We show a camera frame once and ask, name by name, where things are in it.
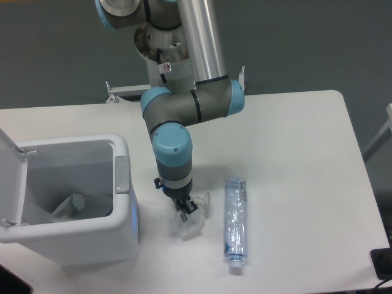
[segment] silver metal tube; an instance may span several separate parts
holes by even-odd
[[[227,74],[211,0],[178,0],[195,81]]]

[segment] white table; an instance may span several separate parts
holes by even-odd
[[[189,127],[194,189],[211,193],[202,236],[182,241],[174,208],[155,190],[156,163],[137,102],[0,110],[14,140],[116,132],[129,145],[140,204],[136,260],[61,268],[17,245],[0,263],[35,293],[319,293],[379,282],[369,251],[388,241],[342,96],[247,96],[242,113]],[[223,259],[224,182],[247,181],[249,262]]]

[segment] blue joint cap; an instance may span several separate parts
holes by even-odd
[[[100,5],[99,0],[96,0],[96,7],[97,7],[97,11],[98,11],[99,18],[100,18],[102,24],[104,25],[104,27],[107,28],[107,29],[109,29],[109,30],[111,30],[111,31],[117,31],[117,29],[116,29],[115,27],[113,27],[113,26],[109,23],[109,21],[107,20],[105,14],[104,14],[104,11],[102,10],[102,7],[101,7],[101,5]]]
[[[192,158],[192,139],[188,130],[177,122],[156,129],[153,150],[156,159],[168,167],[180,167]]]
[[[144,94],[141,96],[140,99],[140,107],[141,107],[141,113],[144,115],[145,109],[147,105],[153,101],[156,97],[162,94],[171,94],[170,90],[165,87],[153,87],[150,90],[147,90],[144,92]]]
[[[244,109],[245,106],[245,95],[244,89],[239,83],[239,81],[231,80],[232,82],[232,101],[230,102],[230,107],[226,116],[234,115],[239,113]]]

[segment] black cable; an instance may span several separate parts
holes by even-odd
[[[389,281],[392,281],[392,277],[391,277],[390,279],[384,280],[384,281],[382,281],[381,283],[377,284],[377,285],[373,288],[371,294],[376,294],[376,293],[377,293],[377,289],[378,289],[381,285],[383,285],[383,284],[385,284],[385,283],[387,283],[387,282],[389,282]]]

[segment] robotic arm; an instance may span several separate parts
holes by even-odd
[[[229,80],[211,0],[96,0],[107,28],[139,24],[135,44],[151,89],[141,97],[153,145],[157,189],[191,214],[192,140],[186,126],[244,108],[243,84]]]

